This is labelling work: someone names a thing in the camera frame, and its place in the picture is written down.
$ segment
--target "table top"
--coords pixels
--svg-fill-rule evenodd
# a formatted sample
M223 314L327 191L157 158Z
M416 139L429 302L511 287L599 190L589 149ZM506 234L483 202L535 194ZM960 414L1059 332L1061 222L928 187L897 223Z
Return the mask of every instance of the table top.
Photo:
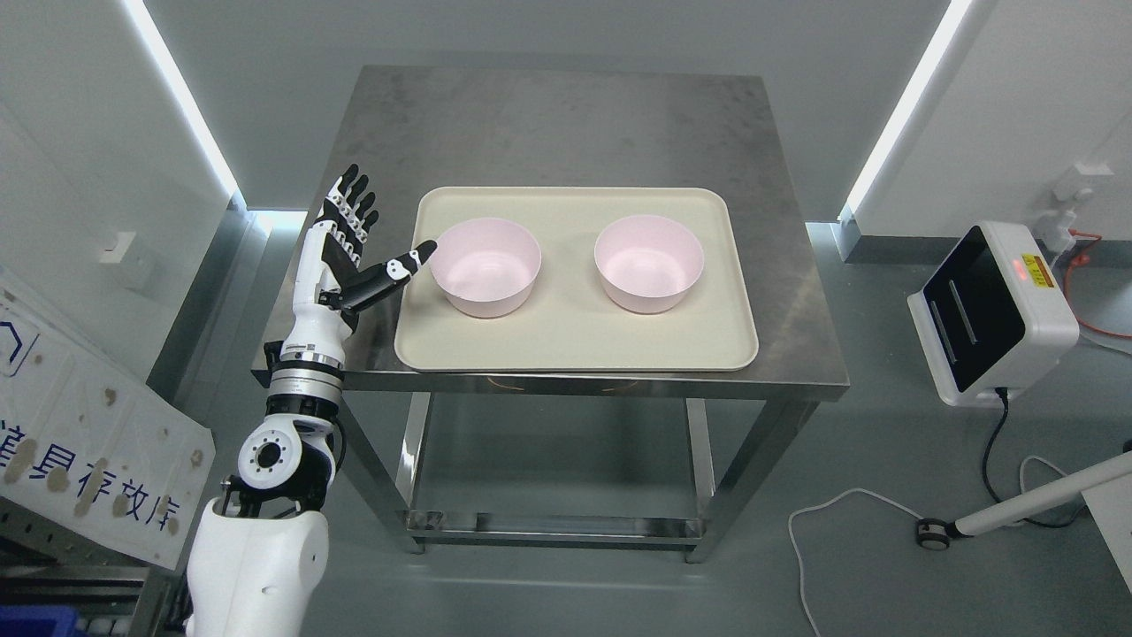
M418 204L440 186L712 190L730 210L760 352L737 372L418 373L393 351L395 294L363 312L344 345L348 391L820 402L849 388L758 77L367 66L311 210L350 163L369 174L381 213L363 267L410 247ZM265 343L290 333L297 264L298 247ZM257 353L261 382L265 368Z

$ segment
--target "caster wheel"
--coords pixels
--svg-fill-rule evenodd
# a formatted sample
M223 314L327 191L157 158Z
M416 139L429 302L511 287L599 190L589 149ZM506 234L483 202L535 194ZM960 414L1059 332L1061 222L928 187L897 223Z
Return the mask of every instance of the caster wheel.
M928 551L944 551L951 546L947 523L936 518L916 520L916 543Z

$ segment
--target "robotic arm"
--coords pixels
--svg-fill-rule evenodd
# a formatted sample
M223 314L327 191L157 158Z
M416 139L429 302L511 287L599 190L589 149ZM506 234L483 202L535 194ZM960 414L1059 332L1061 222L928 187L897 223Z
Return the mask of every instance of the robotic arm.
M188 637L297 636L323 578L329 544L319 510L344 451L335 437L342 402L342 343L358 313L389 295L436 250L435 241L359 270L377 221L369 178L351 165L335 181L307 230L295 274L294 328L264 346L272 372L267 414L240 448L238 474L209 501L189 556L195 612ZM291 508L261 517L263 505Z

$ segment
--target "gray floor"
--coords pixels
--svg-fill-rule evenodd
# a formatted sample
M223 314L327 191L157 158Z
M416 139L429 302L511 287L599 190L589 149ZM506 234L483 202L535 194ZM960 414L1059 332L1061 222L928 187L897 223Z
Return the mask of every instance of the gray floor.
M410 556L393 548L343 477L325 510L329 569L303 635L809 635L786 533L791 511L854 487L944 518L987 506L978 462L997 413L938 401L904 304L932 268L846 265L829 225L809 231L852 388L818 408L707 563L578 549L431 546ZM216 475L230 471L263 414L264 391L247 364L294 236L276 231L267 241L250 300L233 312L241 329L225 347L222 382L196 403L216 432ZM1132 329L1127 279L1125 269L1080 270L1081 309ZM1019 398L990 465L1001 491L1017 489L1027 454L1067 471L1118 454L1132 439L1130 372L1132 358L1082 343ZM408 398L348 399L383 458L394 458ZM436 410L424 506L628 515L694 507L679 403L441 397ZM717 466L726 466L758 405L709 410ZM1043 470L1034 472L1037 482ZM1089 519L1064 531L1004 530L932 553L916 546L910 517L855 496L796 528L811 608L827 637L1132 634L1132 595Z

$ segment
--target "beige tray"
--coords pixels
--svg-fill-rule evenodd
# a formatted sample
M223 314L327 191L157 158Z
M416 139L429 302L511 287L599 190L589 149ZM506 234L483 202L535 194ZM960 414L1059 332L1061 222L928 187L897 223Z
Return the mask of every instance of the beige tray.
M704 273L672 309L638 315L601 289L593 243L609 223L660 214L687 225ZM472 318L426 265L405 287L394 350L420 371L735 371L758 352L727 204L700 188L437 188L421 198L413 244L461 221L522 223L542 248L531 296L499 318Z

